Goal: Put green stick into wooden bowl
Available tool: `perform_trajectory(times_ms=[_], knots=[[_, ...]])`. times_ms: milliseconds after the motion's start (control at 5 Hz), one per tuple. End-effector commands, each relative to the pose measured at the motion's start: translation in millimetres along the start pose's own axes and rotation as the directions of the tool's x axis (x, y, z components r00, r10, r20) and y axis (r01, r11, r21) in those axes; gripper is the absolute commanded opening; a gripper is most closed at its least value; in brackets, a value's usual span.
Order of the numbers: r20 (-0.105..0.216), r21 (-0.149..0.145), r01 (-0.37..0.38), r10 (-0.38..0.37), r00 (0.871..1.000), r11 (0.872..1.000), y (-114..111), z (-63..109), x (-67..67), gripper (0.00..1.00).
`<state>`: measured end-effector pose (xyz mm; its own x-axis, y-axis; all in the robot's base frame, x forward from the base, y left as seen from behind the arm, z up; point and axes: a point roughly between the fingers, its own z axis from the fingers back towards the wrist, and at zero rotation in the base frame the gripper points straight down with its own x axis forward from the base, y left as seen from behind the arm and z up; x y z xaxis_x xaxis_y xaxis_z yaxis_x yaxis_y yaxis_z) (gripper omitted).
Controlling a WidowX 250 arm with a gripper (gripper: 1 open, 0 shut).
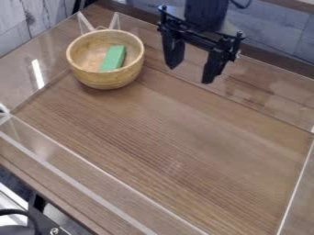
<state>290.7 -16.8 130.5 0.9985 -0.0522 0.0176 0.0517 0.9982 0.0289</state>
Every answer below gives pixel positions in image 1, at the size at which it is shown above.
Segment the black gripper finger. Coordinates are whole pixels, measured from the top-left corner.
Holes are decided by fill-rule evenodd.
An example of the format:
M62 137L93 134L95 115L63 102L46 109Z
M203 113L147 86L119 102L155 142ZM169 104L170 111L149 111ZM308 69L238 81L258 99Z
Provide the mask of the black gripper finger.
M224 50L214 49L209 53L208 62L203 67L202 83L210 84L222 74L226 63L229 61L229 53Z
M162 45L166 64L171 69L174 69L185 59L186 43L177 32L163 29Z

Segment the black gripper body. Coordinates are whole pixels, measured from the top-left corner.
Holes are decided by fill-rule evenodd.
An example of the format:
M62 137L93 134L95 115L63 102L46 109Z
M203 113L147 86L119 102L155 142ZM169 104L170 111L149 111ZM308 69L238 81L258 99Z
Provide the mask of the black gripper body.
M185 43L203 50L224 50L234 61L246 38L244 31L228 19L229 4L185 4L158 7L158 31L177 32Z

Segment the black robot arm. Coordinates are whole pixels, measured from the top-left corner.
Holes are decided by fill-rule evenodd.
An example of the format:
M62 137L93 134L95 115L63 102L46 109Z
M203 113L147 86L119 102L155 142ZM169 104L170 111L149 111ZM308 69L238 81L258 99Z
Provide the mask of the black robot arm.
M234 62L245 40L245 32L228 20L229 5L245 8L236 0L186 0L185 6L158 7L158 31L162 36L165 62L171 69L183 62L186 44L209 52L202 83L221 76L228 62Z

